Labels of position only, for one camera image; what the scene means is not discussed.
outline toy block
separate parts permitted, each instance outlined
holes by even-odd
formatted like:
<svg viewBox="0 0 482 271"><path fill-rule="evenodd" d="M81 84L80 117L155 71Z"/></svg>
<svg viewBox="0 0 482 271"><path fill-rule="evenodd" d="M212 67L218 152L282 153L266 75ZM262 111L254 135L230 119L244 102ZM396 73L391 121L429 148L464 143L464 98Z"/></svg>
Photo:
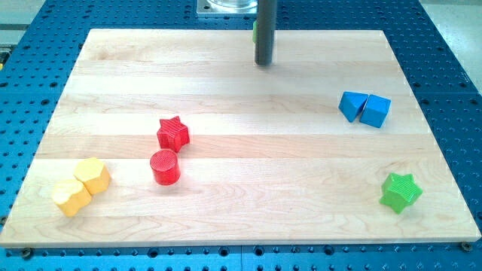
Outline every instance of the toy block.
<svg viewBox="0 0 482 271"><path fill-rule="evenodd" d="M170 120L160 120L157 140L161 148L170 148L179 152L182 146L189 143L188 127L181 123L179 116Z"/></svg>
<svg viewBox="0 0 482 271"><path fill-rule="evenodd" d="M345 91L341 97L338 108L349 122L353 122L356 119L356 116L362 112L367 99L368 94Z"/></svg>
<svg viewBox="0 0 482 271"><path fill-rule="evenodd" d="M391 101L389 99L370 95L368 101L361 113L360 122L380 128L385 121L386 115L389 113Z"/></svg>
<svg viewBox="0 0 482 271"><path fill-rule="evenodd" d="M74 176L85 185L91 195L107 190L111 180L105 164L95 157L79 162Z"/></svg>
<svg viewBox="0 0 482 271"><path fill-rule="evenodd" d="M413 175L390 173L382 185L383 196L380 203L390 206L400 214L405 207L413 205L423 191L413 181Z"/></svg>
<svg viewBox="0 0 482 271"><path fill-rule="evenodd" d="M174 184L181 176L178 156L171 150L161 150L155 153L151 157L151 168L154 179L160 185Z"/></svg>
<svg viewBox="0 0 482 271"><path fill-rule="evenodd" d="M59 181L53 187L53 202L67 217L73 217L90 203L92 196L84 184L78 180Z"/></svg>

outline metal rod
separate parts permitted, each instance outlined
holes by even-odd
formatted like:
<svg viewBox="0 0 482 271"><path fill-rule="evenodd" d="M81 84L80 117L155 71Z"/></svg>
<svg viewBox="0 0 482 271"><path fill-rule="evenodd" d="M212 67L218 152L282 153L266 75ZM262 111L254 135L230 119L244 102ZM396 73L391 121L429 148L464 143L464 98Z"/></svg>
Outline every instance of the metal rod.
<svg viewBox="0 0 482 271"><path fill-rule="evenodd" d="M278 0L258 0L255 62L268 66L273 61L276 5Z"/></svg>

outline yellow block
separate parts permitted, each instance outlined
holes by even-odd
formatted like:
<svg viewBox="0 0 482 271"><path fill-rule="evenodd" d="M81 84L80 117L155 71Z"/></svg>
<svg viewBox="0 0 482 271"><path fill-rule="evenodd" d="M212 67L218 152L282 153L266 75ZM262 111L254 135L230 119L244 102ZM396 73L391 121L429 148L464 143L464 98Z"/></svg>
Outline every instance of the yellow block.
<svg viewBox="0 0 482 271"><path fill-rule="evenodd" d="M71 179L55 184L52 199L64 215L72 217L90 203L92 196L80 181Z"/></svg>
<svg viewBox="0 0 482 271"><path fill-rule="evenodd" d="M85 185L91 195L107 190L111 180L105 164L95 157L79 162L74 176Z"/></svg>

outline blue block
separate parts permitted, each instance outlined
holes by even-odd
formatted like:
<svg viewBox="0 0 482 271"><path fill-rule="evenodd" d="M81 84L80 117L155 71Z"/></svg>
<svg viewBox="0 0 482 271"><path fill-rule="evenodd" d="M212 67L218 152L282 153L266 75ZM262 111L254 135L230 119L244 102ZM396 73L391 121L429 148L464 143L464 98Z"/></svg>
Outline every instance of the blue block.
<svg viewBox="0 0 482 271"><path fill-rule="evenodd" d="M385 121L386 115L389 113L391 103L392 101L389 99L370 95L361 114L360 122L380 128L383 121Z"/></svg>
<svg viewBox="0 0 482 271"><path fill-rule="evenodd" d="M338 108L349 122L353 122L356 119L356 116L362 112L367 99L368 94L345 91L341 97Z"/></svg>

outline star-shaped block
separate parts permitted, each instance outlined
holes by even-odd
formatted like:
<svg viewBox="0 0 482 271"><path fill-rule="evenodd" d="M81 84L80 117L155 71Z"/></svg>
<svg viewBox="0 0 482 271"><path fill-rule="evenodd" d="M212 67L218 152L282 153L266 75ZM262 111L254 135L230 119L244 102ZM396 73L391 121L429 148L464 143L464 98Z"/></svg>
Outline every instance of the star-shaped block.
<svg viewBox="0 0 482 271"><path fill-rule="evenodd" d="M382 185L382 192L380 203L390 206L397 214L400 214L405 207L413 205L423 193L422 189L415 184L413 175L395 173L389 174Z"/></svg>
<svg viewBox="0 0 482 271"><path fill-rule="evenodd" d="M380 128L389 113L392 101L376 95L370 95L361 113L360 122Z"/></svg>
<svg viewBox="0 0 482 271"><path fill-rule="evenodd" d="M356 116L362 112L367 99L368 94L345 91L338 108L349 122L353 122Z"/></svg>
<svg viewBox="0 0 482 271"><path fill-rule="evenodd" d="M188 127L181 123L179 116L170 120L160 120L157 140L161 148L170 148L176 153L189 143Z"/></svg>

